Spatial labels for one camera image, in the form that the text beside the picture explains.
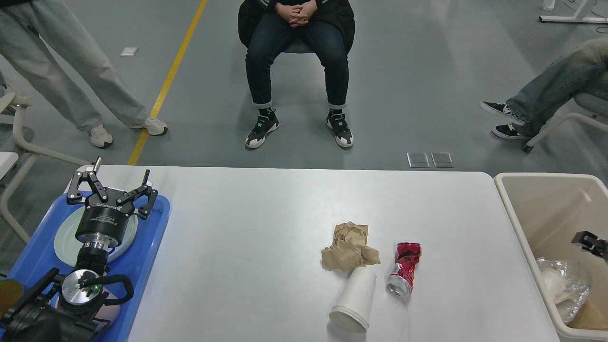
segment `plastic bag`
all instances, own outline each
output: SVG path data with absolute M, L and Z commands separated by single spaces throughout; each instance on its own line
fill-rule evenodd
M 536 259 L 536 263 L 544 276 L 547 289 L 553 291 L 555 307 L 562 322 L 572 322 L 591 291 L 591 271 L 583 263 L 574 260 L 547 260 L 541 257 Z

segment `black sneaker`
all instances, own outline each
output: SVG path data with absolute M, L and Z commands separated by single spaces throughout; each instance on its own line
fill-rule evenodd
M 516 140 L 516 139 L 529 139 L 529 136 L 519 134 L 513 125 L 500 125 L 492 128 L 492 133 L 495 136 L 502 139 Z
M 336 138 L 336 143 L 340 147 L 351 147 L 354 143 L 353 134 L 350 133 L 348 129 L 348 124 L 346 123 L 344 113 L 340 114 L 331 114 L 327 117 L 326 120 L 327 127 L 331 128 L 334 131 L 334 138 Z
M 258 115 L 258 122 L 255 123 L 254 129 L 249 132 L 247 139 L 245 139 L 245 146 L 249 148 L 258 148 L 264 144 L 266 140 L 266 134 L 272 132 L 278 128 L 278 119 L 275 115 L 274 118 Z
M 488 113 L 496 114 L 500 117 L 507 117 L 509 120 L 515 122 L 516 124 L 523 125 L 526 122 L 523 118 L 516 113 L 512 112 L 505 102 L 502 103 L 493 103 L 493 102 L 479 102 L 479 106 L 482 107 Z

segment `red can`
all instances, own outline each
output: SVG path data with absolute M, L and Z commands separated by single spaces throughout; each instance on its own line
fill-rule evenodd
M 396 262 L 387 278 L 386 287 L 395 295 L 407 298 L 414 286 L 414 269 L 420 261 L 422 249 L 419 243 L 402 242 L 397 244 Z

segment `blue tray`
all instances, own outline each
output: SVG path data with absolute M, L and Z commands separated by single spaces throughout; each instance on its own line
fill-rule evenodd
M 135 208 L 143 206 L 147 198 L 135 201 Z M 59 196 L 50 206 L 38 229 L 27 244 L 17 263 L 9 273 L 9 279 L 16 279 L 26 287 L 32 287 L 52 267 L 59 268 L 60 274 L 68 274 L 73 267 L 63 263 L 55 255 L 55 234 L 61 223 L 71 213 L 80 208 L 79 205 L 68 205 L 66 196 Z M 152 213 L 146 220 L 139 219 L 137 233 L 131 246 L 120 257 L 108 264 L 111 271 L 109 275 L 124 274 L 131 279 L 134 287 L 133 298 L 120 306 L 120 315 L 108 330 L 96 338 L 95 342 L 123 342 L 129 337 L 131 326 L 137 313 L 143 290 L 146 287 L 156 252 L 161 243 L 169 219 L 169 201 L 158 196 L 154 202 Z M 122 284 L 106 286 L 107 289 L 121 298 L 125 295 Z

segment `chair leg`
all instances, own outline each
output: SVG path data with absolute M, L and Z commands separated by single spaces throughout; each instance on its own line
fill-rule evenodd
M 65 155 L 63 153 L 49 150 L 48 148 L 44 148 L 44 147 L 37 146 L 37 145 L 27 142 L 23 138 L 23 131 L 22 131 L 23 122 L 25 120 L 24 117 L 26 115 L 25 112 L 26 112 L 25 108 L 23 108 L 21 106 L 17 107 L 17 111 L 15 113 L 15 120 L 13 121 L 13 137 L 15 138 L 15 141 L 17 142 L 17 144 L 19 146 L 21 146 L 22 148 L 24 148 L 28 151 L 39 153 L 41 155 L 46 155 L 46 156 L 49 156 L 49 157 L 52 157 L 55 159 L 71 162 L 71 163 L 79 165 L 79 166 L 92 164 L 91 162 L 86 161 L 84 159 Z
M 19 184 L 21 184 L 37 159 L 38 155 L 32 153 L 23 162 L 21 168 L 17 171 L 13 179 L 6 185 L 6 188 L 2 192 L 2 196 L 0 196 L 0 214 L 2 214 L 9 226 L 13 228 L 19 238 L 26 244 L 30 242 L 30 236 L 27 235 L 25 229 L 23 229 L 19 222 L 17 222 L 14 216 L 9 212 L 9 198 L 13 195 Z
M 566 115 L 563 115 L 563 116 L 557 118 L 555 120 L 555 122 L 550 124 L 548 127 L 545 127 L 544 129 L 542 129 L 540 133 L 538 133 L 535 137 L 530 139 L 523 146 L 523 150 L 526 152 L 530 152 L 532 150 L 532 148 L 534 147 L 534 145 L 536 145 L 537 142 L 543 140 L 544 137 L 546 137 L 549 133 L 554 131 L 564 121 L 570 120 L 570 119 L 577 119 L 581 122 L 585 122 L 591 126 L 594 126 L 595 128 L 599 128 L 602 131 L 608 132 L 608 125 L 602 124 L 601 122 L 599 122 L 597 120 L 593 120 L 592 118 L 579 114 L 579 113 L 568 113 Z

